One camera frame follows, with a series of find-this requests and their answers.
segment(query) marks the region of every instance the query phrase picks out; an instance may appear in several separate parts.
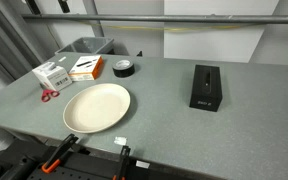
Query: black tape roll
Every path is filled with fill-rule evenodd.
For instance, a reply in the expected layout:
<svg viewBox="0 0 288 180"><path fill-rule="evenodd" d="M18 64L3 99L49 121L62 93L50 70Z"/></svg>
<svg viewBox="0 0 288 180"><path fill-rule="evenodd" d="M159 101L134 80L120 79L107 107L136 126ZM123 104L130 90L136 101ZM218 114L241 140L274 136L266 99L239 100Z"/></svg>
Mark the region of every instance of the black tape roll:
<svg viewBox="0 0 288 180"><path fill-rule="evenodd" d="M134 64L129 60L121 60L113 65L113 71L116 77L128 77L134 74Z"/></svg>

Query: metal rod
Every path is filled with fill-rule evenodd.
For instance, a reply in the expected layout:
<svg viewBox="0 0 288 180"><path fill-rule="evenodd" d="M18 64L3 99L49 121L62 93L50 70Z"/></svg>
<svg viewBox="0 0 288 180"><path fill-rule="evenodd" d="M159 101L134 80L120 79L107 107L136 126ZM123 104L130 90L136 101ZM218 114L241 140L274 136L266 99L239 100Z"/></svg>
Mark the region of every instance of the metal rod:
<svg viewBox="0 0 288 180"><path fill-rule="evenodd" d="M262 15L80 15L80 14L23 14L24 19L50 20L101 20L101 21L148 21L148 22L187 22L187 23L254 23L254 24L288 24L287 16Z"/></svg>

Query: gray table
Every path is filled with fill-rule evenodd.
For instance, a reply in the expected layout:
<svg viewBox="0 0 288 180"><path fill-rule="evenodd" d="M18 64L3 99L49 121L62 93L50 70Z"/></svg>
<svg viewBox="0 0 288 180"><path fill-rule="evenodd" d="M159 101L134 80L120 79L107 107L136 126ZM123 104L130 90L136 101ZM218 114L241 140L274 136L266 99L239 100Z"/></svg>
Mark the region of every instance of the gray table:
<svg viewBox="0 0 288 180"><path fill-rule="evenodd" d="M50 61L69 70L81 55ZM65 105L79 91L116 83L131 95L130 109L112 128L78 134L81 144L118 153L116 136L128 138L132 156L230 179L288 179L288 66L103 55L95 81L74 82L58 98L40 101L28 73L0 91L0 127L53 139L72 133ZM135 63L136 73L117 78L112 64ZM195 64L221 68L223 101L217 113L188 107Z"/></svg>

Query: gray storage bin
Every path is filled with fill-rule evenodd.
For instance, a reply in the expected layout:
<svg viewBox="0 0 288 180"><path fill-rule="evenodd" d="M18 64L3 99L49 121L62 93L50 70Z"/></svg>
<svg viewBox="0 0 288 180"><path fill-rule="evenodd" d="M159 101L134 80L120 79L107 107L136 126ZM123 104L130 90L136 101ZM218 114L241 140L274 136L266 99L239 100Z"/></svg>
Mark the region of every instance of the gray storage bin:
<svg viewBox="0 0 288 180"><path fill-rule="evenodd" d="M72 44L55 52L79 52L91 54L107 54L113 50L113 38L106 37L82 37L74 41Z"/></svg>

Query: black tissue box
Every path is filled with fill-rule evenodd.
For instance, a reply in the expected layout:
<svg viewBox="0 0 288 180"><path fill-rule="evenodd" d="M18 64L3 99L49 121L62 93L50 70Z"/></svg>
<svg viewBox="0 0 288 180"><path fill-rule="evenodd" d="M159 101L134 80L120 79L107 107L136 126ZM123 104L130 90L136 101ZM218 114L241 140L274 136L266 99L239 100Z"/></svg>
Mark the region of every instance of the black tissue box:
<svg viewBox="0 0 288 180"><path fill-rule="evenodd" d="M217 112L221 101L220 68L196 65L190 107Z"/></svg>

